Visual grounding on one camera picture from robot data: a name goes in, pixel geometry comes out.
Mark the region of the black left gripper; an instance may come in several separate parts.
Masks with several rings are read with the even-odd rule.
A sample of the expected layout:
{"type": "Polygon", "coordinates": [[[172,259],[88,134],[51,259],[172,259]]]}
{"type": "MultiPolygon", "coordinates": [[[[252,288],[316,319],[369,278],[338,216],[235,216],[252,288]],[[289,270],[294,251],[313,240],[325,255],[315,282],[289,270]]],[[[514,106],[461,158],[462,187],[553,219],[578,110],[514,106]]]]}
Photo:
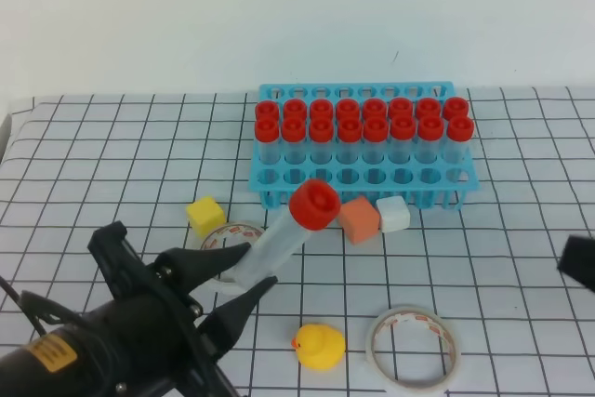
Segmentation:
{"type": "Polygon", "coordinates": [[[147,360],[154,377],[184,396],[236,395],[218,361],[235,346],[278,278],[267,277],[246,292],[235,282],[218,279],[249,251],[248,242],[207,250],[171,248],[146,265],[126,235],[125,225],[113,222],[96,230],[88,246],[122,321],[113,332],[126,354],[135,363],[147,360]],[[196,325],[203,308],[191,292],[205,283],[218,293],[240,296],[196,325]]]}

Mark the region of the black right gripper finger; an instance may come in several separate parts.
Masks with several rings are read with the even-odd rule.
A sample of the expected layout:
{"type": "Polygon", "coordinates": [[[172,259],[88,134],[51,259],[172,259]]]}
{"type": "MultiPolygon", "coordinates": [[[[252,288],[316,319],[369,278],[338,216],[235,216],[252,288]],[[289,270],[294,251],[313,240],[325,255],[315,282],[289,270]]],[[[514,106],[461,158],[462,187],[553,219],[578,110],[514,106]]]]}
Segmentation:
{"type": "Polygon", "coordinates": [[[557,268],[594,293],[595,240],[586,236],[570,235],[557,268]]]}

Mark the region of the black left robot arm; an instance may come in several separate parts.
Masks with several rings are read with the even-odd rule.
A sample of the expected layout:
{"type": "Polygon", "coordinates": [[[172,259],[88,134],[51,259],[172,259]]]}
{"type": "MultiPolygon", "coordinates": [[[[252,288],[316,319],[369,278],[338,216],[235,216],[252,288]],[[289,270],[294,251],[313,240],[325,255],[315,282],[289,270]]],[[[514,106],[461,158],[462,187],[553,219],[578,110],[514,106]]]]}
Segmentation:
{"type": "Polygon", "coordinates": [[[115,221],[88,244],[106,285],[108,303],[76,313],[32,292],[18,298],[33,322],[51,331],[1,361],[5,396],[233,396],[219,367],[242,335],[267,277],[211,312],[192,291],[233,267],[249,244],[193,251],[171,248],[145,264],[115,221]]]}

